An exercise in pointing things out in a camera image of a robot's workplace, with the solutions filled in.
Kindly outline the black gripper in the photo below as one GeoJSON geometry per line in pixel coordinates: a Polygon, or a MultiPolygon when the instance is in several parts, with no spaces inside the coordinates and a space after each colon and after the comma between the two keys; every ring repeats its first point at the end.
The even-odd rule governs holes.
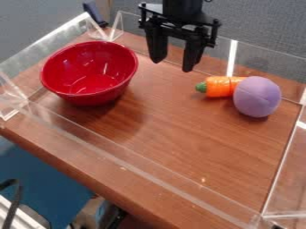
{"type": "Polygon", "coordinates": [[[161,63],[168,57],[169,38],[186,41],[184,72],[192,72],[204,55],[205,47],[217,44],[221,20],[204,10],[205,2],[213,0],[164,0],[158,3],[140,3],[142,17],[140,27],[146,32],[152,60],[161,63]]]}

